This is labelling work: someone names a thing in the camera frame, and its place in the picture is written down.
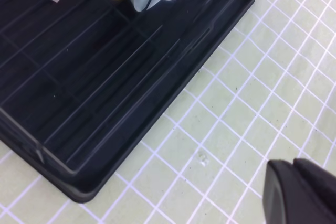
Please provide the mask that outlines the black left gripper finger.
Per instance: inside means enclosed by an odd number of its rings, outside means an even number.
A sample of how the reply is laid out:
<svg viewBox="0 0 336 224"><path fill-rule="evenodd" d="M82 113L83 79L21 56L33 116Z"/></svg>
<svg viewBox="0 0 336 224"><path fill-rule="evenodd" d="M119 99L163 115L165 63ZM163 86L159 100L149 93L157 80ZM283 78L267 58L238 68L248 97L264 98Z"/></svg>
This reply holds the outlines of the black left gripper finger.
<svg viewBox="0 0 336 224"><path fill-rule="evenodd" d="M262 203L266 223L335 223L335 176L304 158L269 160Z"/></svg>

